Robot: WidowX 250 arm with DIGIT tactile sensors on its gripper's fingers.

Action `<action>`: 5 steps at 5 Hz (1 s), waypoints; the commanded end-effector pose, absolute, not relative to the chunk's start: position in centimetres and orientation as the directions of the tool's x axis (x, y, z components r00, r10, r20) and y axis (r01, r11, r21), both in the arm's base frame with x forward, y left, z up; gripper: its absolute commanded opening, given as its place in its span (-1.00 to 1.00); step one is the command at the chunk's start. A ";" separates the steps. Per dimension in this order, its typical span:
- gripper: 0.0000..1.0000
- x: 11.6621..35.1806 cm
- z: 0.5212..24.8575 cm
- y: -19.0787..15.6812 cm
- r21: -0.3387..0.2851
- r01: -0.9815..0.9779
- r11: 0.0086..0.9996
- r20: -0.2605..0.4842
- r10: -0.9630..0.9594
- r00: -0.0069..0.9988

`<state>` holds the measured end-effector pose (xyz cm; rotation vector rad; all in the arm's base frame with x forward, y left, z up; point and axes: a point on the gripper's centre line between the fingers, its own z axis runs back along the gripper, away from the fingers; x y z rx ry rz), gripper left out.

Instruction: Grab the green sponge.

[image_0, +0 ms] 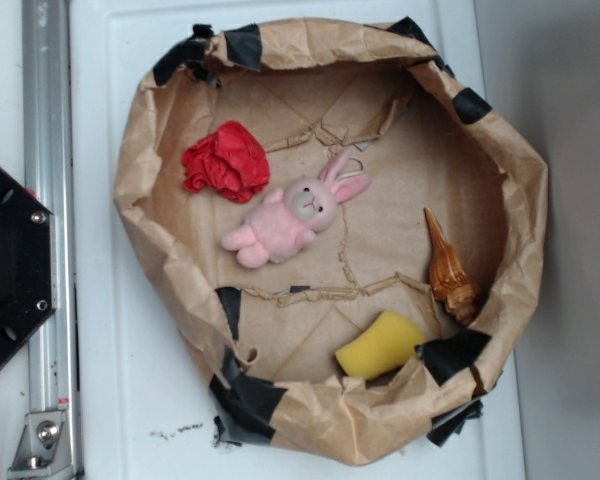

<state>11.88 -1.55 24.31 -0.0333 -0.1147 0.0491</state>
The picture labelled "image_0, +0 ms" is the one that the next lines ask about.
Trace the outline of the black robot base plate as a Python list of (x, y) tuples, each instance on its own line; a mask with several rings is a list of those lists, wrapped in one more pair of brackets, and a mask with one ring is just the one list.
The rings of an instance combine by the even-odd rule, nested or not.
[(0, 166), (0, 370), (55, 311), (53, 221)]

